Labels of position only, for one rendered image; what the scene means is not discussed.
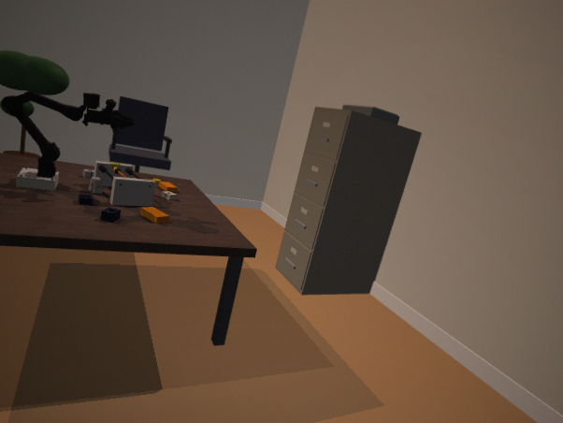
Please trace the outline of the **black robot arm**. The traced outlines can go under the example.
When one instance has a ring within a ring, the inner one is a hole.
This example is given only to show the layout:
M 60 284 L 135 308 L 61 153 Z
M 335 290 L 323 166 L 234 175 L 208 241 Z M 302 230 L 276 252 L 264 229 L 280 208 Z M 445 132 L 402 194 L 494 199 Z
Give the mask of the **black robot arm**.
M 73 121 L 79 121 L 87 107 L 87 114 L 84 114 L 84 121 L 82 122 L 88 126 L 88 123 L 98 124 L 99 111 L 91 109 L 99 108 L 99 99 L 99 94 L 83 94 L 83 105 L 76 107 L 72 105 L 63 105 L 62 103 L 49 99 L 44 95 L 38 95 L 33 91 L 26 92 L 26 94 L 23 95 L 9 95 L 3 98 L 2 107 L 19 120 L 22 126 L 38 144 L 39 150 L 42 152 L 42 155 L 37 159 L 38 177 L 52 178 L 55 175 L 56 167 L 52 162 L 56 161 L 60 156 L 60 148 L 58 148 L 54 142 L 51 144 L 45 139 L 45 137 L 41 134 L 41 131 L 25 112 L 23 104 L 29 101 L 34 101 L 49 109 L 60 111 L 64 116 Z M 117 102 L 113 99 L 107 99 L 106 104 L 106 107 L 102 109 L 101 112 L 107 114 L 108 116 L 112 116 L 113 109 L 116 107 Z

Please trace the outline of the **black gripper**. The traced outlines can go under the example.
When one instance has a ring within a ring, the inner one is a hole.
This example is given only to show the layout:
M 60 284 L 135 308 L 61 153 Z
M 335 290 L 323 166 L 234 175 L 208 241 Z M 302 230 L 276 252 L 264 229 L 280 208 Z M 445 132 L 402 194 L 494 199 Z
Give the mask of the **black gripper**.
M 127 126 L 131 126 L 131 125 L 135 125 L 135 123 L 133 123 L 134 119 L 124 116 L 122 115 L 120 112 L 118 113 L 118 110 L 114 110 L 112 112 L 112 116 L 108 116 L 107 114 L 104 114 L 103 112 L 99 111 L 98 112 L 98 123 L 99 124 L 110 124 L 111 127 L 115 130 L 117 130 L 117 126 L 118 129 L 120 128 L 124 128 Z

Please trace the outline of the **orange rectangular block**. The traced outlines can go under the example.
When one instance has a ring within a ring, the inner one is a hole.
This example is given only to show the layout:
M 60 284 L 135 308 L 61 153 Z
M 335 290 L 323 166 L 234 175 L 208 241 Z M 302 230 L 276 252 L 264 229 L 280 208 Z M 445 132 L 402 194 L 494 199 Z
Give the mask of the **orange rectangular block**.
M 170 216 L 166 213 L 155 209 L 154 207 L 145 207 L 140 208 L 141 215 L 145 216 L 146 218 L 150 219 L 156 224 L 160 223 L 169 223 Z
M 159 182 L 159 186 L 163 188 L 165 191 L 177 193 L 177 186 L 172 184 L 171 182 Z

